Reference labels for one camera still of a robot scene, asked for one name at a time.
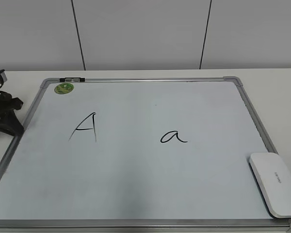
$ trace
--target green sticker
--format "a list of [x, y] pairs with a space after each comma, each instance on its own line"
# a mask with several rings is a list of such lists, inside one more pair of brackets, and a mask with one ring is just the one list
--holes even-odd
[[67, 94], [73, 90], [74, 86], [71, 83], [62, 83], [55, 87], [57, 94]]

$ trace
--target white table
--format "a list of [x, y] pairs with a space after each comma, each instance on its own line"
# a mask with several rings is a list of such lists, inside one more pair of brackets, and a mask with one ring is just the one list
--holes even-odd
[[[202, 78], [237, 76], [252, 101], [278, 153], [291, 171], [291, 69], [139, 70], [139, 71], [10, 71], [2, 90], [19, 97], [22, 121], [41, 82], [49, 77]], [[12, 137], [0, 133], [0, 160]]]

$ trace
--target whiteboard surface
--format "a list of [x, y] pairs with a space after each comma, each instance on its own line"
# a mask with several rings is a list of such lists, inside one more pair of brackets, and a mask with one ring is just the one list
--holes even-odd
[[[248, 165], [267, 150], [234, 83], [57, 84], [1, 179], [0, 219], [271, 218]], [[92, 112], [97, 142], [69, 140]], [[160, 142], [173, 130], [187, 143]]]

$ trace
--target white wall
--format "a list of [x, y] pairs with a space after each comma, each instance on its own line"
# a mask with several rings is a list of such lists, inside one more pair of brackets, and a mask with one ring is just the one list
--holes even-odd
[[74, 0], [87, 69], [197, 69], [210, 0]]
[[213, 0], [202, 68], [291, 68], [291, 0]]
[[[210, 0], [73, 0], [86, 68], [197, 69]], [[201, 68], [291, 67], [291, 0], [212, 0]], [[0, 68], [81, 70], [71, 0], [0, 0]]]
[[81, 70], [70, 0], [0, 0], [0, 69]]

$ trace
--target black marker writing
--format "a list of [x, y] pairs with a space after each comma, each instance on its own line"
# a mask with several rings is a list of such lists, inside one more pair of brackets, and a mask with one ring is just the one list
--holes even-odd
[[[186, 143], [187, 141], [182, 141], [180, 138], [179, 138], [179, 135], [178, 135], [178, 131], [176, 131], [176, 130], [173, 130], [173, 131], [169, 131], [168, 133], [165, 133], [164, 135], [163, 135], [163, 137], [161, 138], [161, 140], [160, 140], [160, 142], [162, 142], [162, 143], [166, 143], [166, 142], [169, 142], [174, 136], [176, 136], [176, 138], [180, 141], [180, 142], [183, 142], [183, 143]], [[165, 137], [167, 137], [168, 135], [171, 135], [172, 134], [172, 136], [169, 138], [169, 139], [167, 139], [167, 140], [163, 140]]]
[[[96, 129], [95, 129], [95, 115], [96, 113], [91, 113], [90, 115], [88, 115], [83, 121], [81, 121], [81, 123], [74, 129], [74, 131], [72, 132], [71, 136], [69, 137], [69, 140], [71, 139], [72, 135], [75, 133], [75, 131], [82, 131], [82, 130], [94, 130], [94, 135], [95, 135], [95, 142], [97, 142], [97, 137], [96, 137]], [[90, 116], [92, 116], [92, 120], [93, 120], [93, 127], [92, 128], [86, 128], [86, 129], [79, 129], [78, 127]]]

